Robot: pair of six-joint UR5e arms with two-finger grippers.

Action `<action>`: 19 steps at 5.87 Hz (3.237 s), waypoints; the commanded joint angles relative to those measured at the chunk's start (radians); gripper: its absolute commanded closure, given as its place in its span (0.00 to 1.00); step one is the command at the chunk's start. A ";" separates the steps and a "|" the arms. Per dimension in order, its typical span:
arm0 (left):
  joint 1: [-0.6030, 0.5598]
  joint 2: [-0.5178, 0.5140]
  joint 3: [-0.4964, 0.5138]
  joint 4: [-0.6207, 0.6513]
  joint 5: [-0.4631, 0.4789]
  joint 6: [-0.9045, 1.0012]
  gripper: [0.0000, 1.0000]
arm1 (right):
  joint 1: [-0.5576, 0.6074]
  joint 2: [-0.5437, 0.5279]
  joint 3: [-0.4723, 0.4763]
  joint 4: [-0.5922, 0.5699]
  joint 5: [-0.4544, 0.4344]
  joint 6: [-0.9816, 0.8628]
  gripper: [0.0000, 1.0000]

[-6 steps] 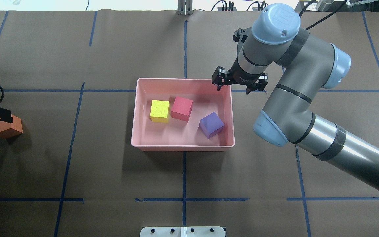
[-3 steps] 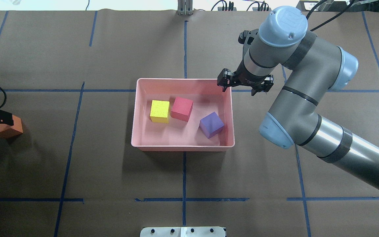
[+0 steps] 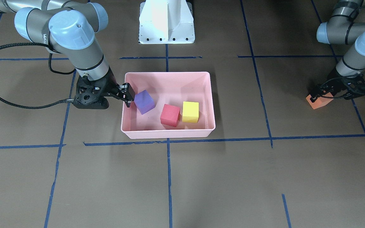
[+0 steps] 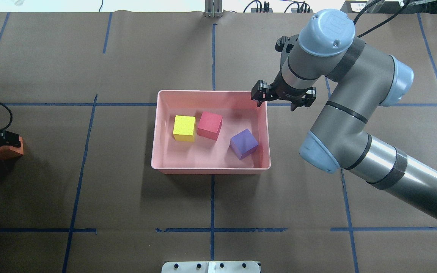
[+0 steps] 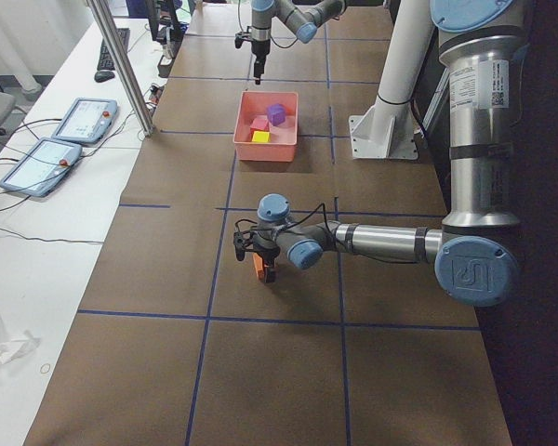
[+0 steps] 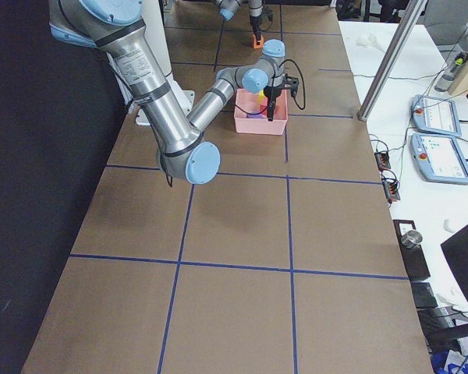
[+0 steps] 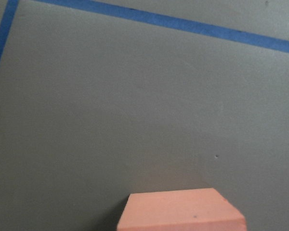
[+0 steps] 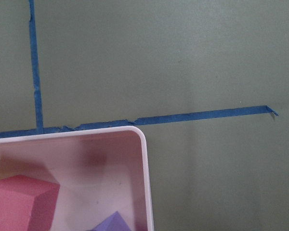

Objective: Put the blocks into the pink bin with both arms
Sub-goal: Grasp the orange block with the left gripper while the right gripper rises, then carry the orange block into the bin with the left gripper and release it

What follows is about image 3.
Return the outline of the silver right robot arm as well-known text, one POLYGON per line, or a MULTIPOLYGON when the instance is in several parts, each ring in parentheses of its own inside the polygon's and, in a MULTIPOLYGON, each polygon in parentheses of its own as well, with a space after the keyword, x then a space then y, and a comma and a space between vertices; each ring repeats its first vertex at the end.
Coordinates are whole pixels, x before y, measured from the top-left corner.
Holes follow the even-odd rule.
POLYGON ((71 0, 0 0, 0 13, 15 13, 14 26, 26 43, 1 45, 0 50, 16 46, 42 46, 53 54, 65 55, 78 72, 74 98, 44 106, 18 105, 0 97, 0 101, 23 109, 44 109, 71 103, 79 109, 106 109, 107 97, 130 107, 135 92, 129 83, 116 82, 95 34, 108 25, 108 14, 99 3, 71 0))

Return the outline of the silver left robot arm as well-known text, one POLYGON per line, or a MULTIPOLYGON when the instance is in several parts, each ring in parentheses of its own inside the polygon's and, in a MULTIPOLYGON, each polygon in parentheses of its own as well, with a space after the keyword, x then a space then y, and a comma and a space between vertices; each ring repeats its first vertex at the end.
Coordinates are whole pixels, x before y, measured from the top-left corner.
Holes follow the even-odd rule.
POLYGON ((328 22, 320 24, 316 38, 320 43, 345 44, 349 50, 327 76, 326 82, 310 92, 310 101, 319 98, 335 99, 345 91, 345 100, 365 96, 365 22, 355 23, 359 11, 364 8, 362 0, 339 0, 328 22))

